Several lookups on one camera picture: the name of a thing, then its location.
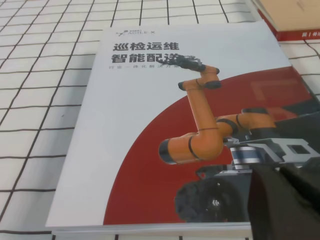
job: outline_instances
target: orange robotic arm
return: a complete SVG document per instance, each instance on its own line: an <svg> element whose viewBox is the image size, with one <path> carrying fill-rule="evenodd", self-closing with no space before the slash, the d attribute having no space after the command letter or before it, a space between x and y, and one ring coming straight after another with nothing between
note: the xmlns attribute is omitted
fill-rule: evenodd
<svg viewBox="0 0 320 240"><path fill-rule="evenodd" d="M198 132L166 139L160 144L159 155L167 164L212 160L221 153L224 137L231 136L241 129L275 128L268 113L261 112L263 108L259 108L259 112L218 117L216 121L203 89L216 89L221 86L217 76L219 69L192 61L180 67L200 72L201 75L200 78L178 84L181 90L187 92Z"/></svg>

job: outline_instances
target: beige book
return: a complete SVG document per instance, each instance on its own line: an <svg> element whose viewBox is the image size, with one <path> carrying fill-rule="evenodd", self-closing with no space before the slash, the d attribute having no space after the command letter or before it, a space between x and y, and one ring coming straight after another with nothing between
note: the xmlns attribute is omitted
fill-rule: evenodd
<svg viewBox="0 0 320 240"><path fill-rule="evenodd" d="M253 0L279 31L320 28L320 0Z"/></svg>

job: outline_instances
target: robotic arm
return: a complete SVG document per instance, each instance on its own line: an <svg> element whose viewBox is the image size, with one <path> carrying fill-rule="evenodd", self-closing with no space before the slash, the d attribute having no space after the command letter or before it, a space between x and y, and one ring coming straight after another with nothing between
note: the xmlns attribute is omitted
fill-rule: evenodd
<svg viewBox="0 0 320 240"><path fill-rule="evenodd" d="M159 155L167 164L184 164L212 160L219 156L224 138L243 129L251 133L272 132L276 125L264 108L243 109L242 113L215 118L204 89L221 87L218 68L202 64L195 57L179 55L175 59L159 61L161 64L177 65L183 69L200 72L200 77L178 83L186 91L193 113L197 132L164 140L159 146Z"/></svg>

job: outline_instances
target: white grid pattern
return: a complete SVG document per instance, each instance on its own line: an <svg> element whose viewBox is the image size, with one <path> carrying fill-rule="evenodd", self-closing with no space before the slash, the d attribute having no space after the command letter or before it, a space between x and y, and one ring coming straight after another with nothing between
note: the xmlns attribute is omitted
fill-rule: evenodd
<svg viewBox="0 0 320 240"><path fill-rule="evenodd" d="M103 29L240 22L254 22L243 0L0 0L0 240L55 238L45 222ZM280 45L320 99L320 40Z"/></svg>

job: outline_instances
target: book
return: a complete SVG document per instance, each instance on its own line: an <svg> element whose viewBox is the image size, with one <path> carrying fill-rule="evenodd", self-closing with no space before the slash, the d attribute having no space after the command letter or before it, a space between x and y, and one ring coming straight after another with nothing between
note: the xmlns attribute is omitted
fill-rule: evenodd
<svg viewBox="0 0 320 240"><path fill-rule="evenodd" d="M250 237L246 166L290 162L271 145L318 156L299 126L318 110L262 20L106 29L46 226Z"/></svg>
<svg viewBox="0 0 320 240"><path fill-rule="evenodd" d="M320 39L318 0L253 0L278 41Z"/></svg>

